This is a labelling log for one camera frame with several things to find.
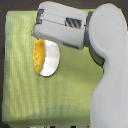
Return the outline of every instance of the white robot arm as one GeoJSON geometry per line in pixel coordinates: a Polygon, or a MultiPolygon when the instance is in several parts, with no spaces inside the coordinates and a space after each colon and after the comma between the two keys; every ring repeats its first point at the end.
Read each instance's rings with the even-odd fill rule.
{"type": "Polygon", "coordinates": [[[91,128],[128,128],[128,33],[116,6],[101,5],[86,16],[75,8],[41,3],[32,35],[80,50],[89,47],[104,70],[92,94],[91,128]]]}

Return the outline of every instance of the gray background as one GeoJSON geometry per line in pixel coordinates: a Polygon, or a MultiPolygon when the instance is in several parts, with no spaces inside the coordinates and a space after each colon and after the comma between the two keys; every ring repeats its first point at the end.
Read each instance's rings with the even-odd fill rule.
{"type": "MultiPolygon", "coordinates": [[[[5,21],[6,13],[10,10],[37,10],[38,5],[46,0],[0,0],[0,128],[9,128],[2,122],[2,99],[4,80],[4,52],[5,52],[5,21]]],[[[104,3],[113,3],[121,8],[128,22],[128,0],[51,0],[76,8],[97,8],[104,3]]]]}

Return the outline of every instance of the green towel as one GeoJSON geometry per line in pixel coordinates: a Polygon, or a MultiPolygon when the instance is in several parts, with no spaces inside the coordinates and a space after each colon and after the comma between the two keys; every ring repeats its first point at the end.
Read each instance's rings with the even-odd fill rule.
{"type": "Polygon", "coordinates": [[[2,120],[12,127],[89,124],[91,95],[102,69],[88,48],[79,51],[59,45],[57,71],[47,78],[37,75],[35,38],[30,34],[36,14],[9,11],[6,16],[2,120]]]}

